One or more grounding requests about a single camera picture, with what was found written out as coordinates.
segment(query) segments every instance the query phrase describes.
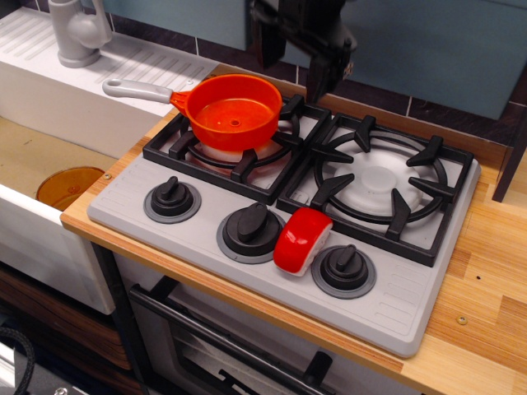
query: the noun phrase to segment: gray faucet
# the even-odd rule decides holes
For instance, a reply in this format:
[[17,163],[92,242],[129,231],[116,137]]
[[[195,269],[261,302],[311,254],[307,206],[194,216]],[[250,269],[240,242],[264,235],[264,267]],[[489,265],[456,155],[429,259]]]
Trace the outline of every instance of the gray faucet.
[[92,0],[95,15],[87,15],[80,0],[49,0],[49,13],[58,44],[58,60],[65,67],[95,62],[99,48],[112,39],[103,0]]

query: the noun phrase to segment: oven handle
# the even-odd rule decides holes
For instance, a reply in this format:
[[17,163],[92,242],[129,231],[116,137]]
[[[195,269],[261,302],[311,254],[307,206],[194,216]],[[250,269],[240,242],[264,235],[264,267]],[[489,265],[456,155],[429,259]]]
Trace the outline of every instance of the oven handle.
[[[144,290],[139,284],[136,284],[132,286],[128,294],[130,300],[151,310],[153,313],[158,314],[162,318],[183,328],[192,335],[201,338],[210,345],[235,357],[237,360],[244,362],[251,368],[258,370],[260,373],[265,374],[277,383],[293,391],[305,395],[334,395],[334,393],[319,386],[328,372],[329,366],[333,362],[331,357],[323,352],[317,352],[317,355],[311,361],[303,377],[299,378],[285,367],[277,366],[271,360],[257,355],[254,351],[237,342],[235,339],[218,332],[218,330],[210,325],[186,313],[186,308],[175,308],[164,303],[163,300],[170,293],[170,288],[173,289],[177,284],[179,283],[176,280],[165,276],[151,292]],[[163,288],[163,285],[165,289],[162,292],[156,291],[156,288]]]

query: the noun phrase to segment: burner grate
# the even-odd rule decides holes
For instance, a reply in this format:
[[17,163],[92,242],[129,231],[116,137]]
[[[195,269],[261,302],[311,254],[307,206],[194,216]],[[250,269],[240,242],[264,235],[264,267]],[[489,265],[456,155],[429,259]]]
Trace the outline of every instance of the burner grate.
[[[346,132],[335,136],[337,130]],[[349,164],[353,168],[353,155],[339,148],[354,142],[361,152],[370,155],[375,150],[372,139],[384,142],[394,150],[404,149],[409,155],[406,166],[428,166],[433,170],[435,180],[416,177],[408,179],[409,184],[421,190],[430,199],[426,204],[412,211],[398,189],[394,188],[391,191],[392,215],[380,216],[350,207],[336,196],[355,181],[355,174],[350,172],[328,177],[324,175],[324,167],[327,164]],[[449,186],[449,176],[445,170],[447,161],[455,162],[460,167],[457,179],[450,180],[450,185],[453,186]],[[378,126],[375,118],[371,116],[360,120],[338,114],[326,133],[320,135],[309,149],[298,171],[278,198],[277,207],[290,213],[300,207],[315,208],[332,218],[335,231],[431,267],[472,161],[473,154],[445,146],[440,137],[421,139]],[[314,180],[312,183],[316,184],[317,190],[310,201],[300,202],[296,199],[297,191],[309,178]],[[423,223],[428,221],[429,216],[437,213],[441,214],[441,221],[433,235],[431,246],[425,248],[409,243],[401,237],[409,227],[408,224]]]
[[[295,95],[291,99],[284,98],[283,101],[280,120],[288,121],[290,127],[288,130],[281,130],[279,127],[272,138],[279,145],[279,149],[264,158],[258,158],[254,149],[244,151],[241,159],[236,162],[218,160],[205,154],[200,149],[200,142],[194,136],[189,120],[181,114],[143,147],[143,156],[159,165],[202,179],[255,201],[273,204],[285,185],[287,176],[304,155],[303,148],[324,131],[331,119],[328,109],[307,105],[300,95]],[[315,126],[310,131],[301,131],[302,117],[315,121]],[[175,142],[167,152],[163,151],[162,147],[171,139],[175,139]],[[258,170],[265,170],[266,166],[277,164],[280,160],[284,165],[277,171],[276,178],[269,185],[262,187],[250,181],[252,174]]]

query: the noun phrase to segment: tile wall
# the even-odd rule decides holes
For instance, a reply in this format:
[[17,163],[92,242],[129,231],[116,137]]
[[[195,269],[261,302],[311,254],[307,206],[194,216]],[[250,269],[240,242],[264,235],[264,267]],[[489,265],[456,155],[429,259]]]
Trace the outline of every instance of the tile wall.
[[[49,12],[48,0],[21,0],[21,4],[24,7]],[[115,31],[125,35],[194,53],[303,86],[306,82],[307,70],[303,67],[279,63],[268,70],[262,70],[256,62],[254,51],[251,49],[241,51],[115,15],[110,15],[110,21]],[[509,104],[498,120],[465,113],[416,97],[400,95],[350,80],[342,82],[334,94],[396,114],[478,136],[504,146],[514,146],[518,134],[517,126],[520,120],[527,116],[527,68],[511,95]]]

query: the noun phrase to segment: orange saucepan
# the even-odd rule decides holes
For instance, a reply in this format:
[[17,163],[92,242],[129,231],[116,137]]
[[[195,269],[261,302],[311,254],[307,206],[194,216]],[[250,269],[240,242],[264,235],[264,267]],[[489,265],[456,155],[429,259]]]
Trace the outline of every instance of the orange saucepan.
[[282,108],[282,96],[273,84],[243,74],[212,77],[189,92],[117,79],[105,81],[103,91],[173,104],[189,118],[199,141],[222,151],[244,151],[268,142]]

